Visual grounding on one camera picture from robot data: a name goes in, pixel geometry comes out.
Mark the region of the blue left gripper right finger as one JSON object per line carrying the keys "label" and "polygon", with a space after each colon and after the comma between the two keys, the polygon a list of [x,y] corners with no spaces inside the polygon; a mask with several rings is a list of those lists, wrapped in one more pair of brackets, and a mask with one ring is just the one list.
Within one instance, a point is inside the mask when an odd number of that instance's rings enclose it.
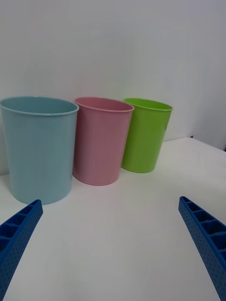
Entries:
{"label": "blue left gripper right finger", "polygon": [[185,196],[178,210],[220,300],[226,300],[226,226]]}

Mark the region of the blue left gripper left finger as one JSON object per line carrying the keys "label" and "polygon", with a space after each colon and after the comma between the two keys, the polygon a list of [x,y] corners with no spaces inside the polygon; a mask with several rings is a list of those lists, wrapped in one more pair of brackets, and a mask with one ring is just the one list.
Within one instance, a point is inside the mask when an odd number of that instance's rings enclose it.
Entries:
{"label": "blue left gripper left finger", "polygon": [[15,270],[42,214],[42,203],[37,199],[0,226],[0,300],[4,299]]}

